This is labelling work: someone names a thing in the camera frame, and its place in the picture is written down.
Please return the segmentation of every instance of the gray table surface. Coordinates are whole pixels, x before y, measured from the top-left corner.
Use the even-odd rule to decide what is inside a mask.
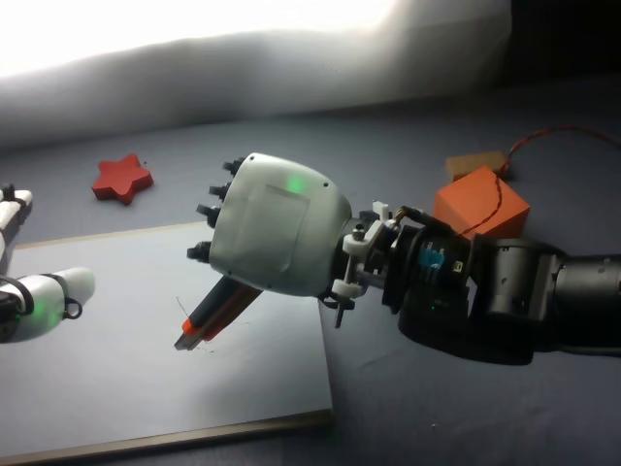
[[[621,137],[621,79],[514,89],[335,116],[213,124],[0,156],[3,181],[32,189],[19,240],[129,230],[197,220],[225,160],[262,151],[324,172],[354,210],[373,199],[433,209],[443,160],[506,150],[556,123]],[[97,162],[136,152],[155,185],[130,207],[96,201]],[[532,143],[511,185],[532,206],[525,236],[571,253],[621,250],[621,152],[580,135]],[[322,323],[336,422],[270,438],[107,458],[90,464],[331,465],[621,463],[621,361],[540,354],[527,367],[461,360],[401,336],[371,291],[340,330]]]

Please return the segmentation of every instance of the red star-shaped block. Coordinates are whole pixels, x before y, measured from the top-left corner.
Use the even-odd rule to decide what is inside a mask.
[[[138,191],[153,184],[150,171],[141,167],[135,153],[130,153],[118,162],[99,162],[99,171],[101,175],[93,185],[93,192],[100,201],[118,199],[128,206]]]

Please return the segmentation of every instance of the red wire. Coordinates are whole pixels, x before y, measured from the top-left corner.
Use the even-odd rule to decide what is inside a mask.
[[[595,139],[599,139],[600,141],[603,141],[605,143],[610,144],[611,146],[613,146],[616,149],[621,150],[621,141],[608,136],[607,134],[598,131],[596,129],[591,129],[591,128],[586,128],[583,126],[578,126],[575,124],[559,124],[558,126],[550,126],[549,128],[544,128],[544,129],[540,129],[539,131],[535,131],[534,133],[528,135],[527,137],[525,137],[524,139],[520,139],[517,143],[515,143],[510,151],[507,154],[507,160],[505,161],[505,163],[501,166],[500,170],[498,171],[498,174],[496,175],[496,180],[495,180],[495,186],[496,186],[496,191],[498,192],[498,204],[496,205],[496,208],[494,209],[494,211],[492,211],[492,213],[487,216],[486,218],[484,218],[482,221],[480,221],[479,223],[477,223],[475,226],[471,226],[470,228],[468,228],[467,230],[465,230],[464,232],[462,232],[462,235],[466,235],[468,233],[470,233],[473,230],[476,230],[479,226],[484,225],[485,223],[487,223],[489,220],[491,220],[497,213],[498,211],[501,209],[501,207],[503,206],[503,191],[501,189],[501,178],[500,175],[505,172],[506,170],[508,170],[508,168],[511,165],[511,161],[513,158],[513,155],[519,151],[520,149],[522,149],[524,146],[526,146],[528,143],[530,143],[531,141],[538,139],[542,136],[548,136],[552,133],[555,133],[557,131],[576,131],[578,133],[582,133],[585,134],[587,136],[591,136]]]

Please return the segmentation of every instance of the white board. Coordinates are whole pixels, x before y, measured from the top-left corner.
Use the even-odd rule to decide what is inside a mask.
[[[191,313],[220,278],[185,258],[211,234],[201,223],[15,250],[12,277],[85,266],[97,284],[78,320],[0,346],[0,464],[331,411],[315,299],[264,292],[212,342],[174,349],[180,303]]]

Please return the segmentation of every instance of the robotic arm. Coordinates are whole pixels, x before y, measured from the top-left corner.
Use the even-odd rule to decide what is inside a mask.
[[[339,327],[373,286],[404,335],[459,357],[528,364],[536,350],[621,355],[621,255],[469,241],[420,210],[393,217],[379,202],[354,218],[325,176],[265,154],[224,168],[234,180],[210,188],[222,206],[197,209],[212,242],[187,253],[223,278],[184,323],[178,350],[214,338],[263,290],[316,296],[337,310]]]
[[[0,191],[0,271],[8,268],[6,245],[32,209],[30,191]],[[20,279],[0,276],[0,344],[31,340],[65,319],[76,319],[93,295],[95,278],[83,267]]]

